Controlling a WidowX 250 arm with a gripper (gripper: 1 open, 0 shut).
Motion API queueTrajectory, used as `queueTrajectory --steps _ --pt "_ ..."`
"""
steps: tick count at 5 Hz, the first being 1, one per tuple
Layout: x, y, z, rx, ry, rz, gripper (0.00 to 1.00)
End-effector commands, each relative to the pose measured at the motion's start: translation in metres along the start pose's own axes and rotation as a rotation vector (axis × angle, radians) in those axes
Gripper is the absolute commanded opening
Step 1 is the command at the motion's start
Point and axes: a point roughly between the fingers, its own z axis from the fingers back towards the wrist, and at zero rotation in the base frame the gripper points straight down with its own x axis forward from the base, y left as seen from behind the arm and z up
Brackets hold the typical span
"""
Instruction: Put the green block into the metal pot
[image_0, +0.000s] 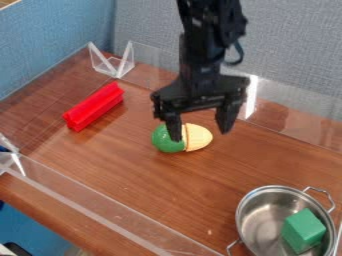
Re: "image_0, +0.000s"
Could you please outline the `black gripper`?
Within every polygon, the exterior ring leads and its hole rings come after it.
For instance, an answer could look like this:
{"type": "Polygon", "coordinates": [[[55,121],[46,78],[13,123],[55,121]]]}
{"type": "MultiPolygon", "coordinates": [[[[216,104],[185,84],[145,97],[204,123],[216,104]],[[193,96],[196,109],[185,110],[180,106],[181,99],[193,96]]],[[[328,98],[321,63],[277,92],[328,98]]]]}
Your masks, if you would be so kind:
{"type": "Polygon", "coordinates": [[[184,113],[214,108],[222,134],[230,132],[246,101],[250,79],[221,73],[221,65],[181,65],[177,79],[152,93],[154,117],[165,121],[173,141],[182,140],[184,113]]]}

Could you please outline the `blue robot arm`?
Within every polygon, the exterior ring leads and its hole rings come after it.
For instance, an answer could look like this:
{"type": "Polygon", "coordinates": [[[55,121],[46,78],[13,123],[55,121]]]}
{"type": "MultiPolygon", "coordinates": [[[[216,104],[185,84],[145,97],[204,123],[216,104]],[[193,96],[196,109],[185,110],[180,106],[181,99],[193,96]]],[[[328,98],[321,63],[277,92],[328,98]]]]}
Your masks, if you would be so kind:
{"type": "Polygon", "coordinates": [[[224,75],[226,50],[241,47],[248,19],[240,0],[177,0],[185,31],[180,37],[180,75],[152,94],[154,117],[172,140],[182,140],[181,115],[214,108],[220,131],[230,132],[248,97],[250,79],[224,75]]]}

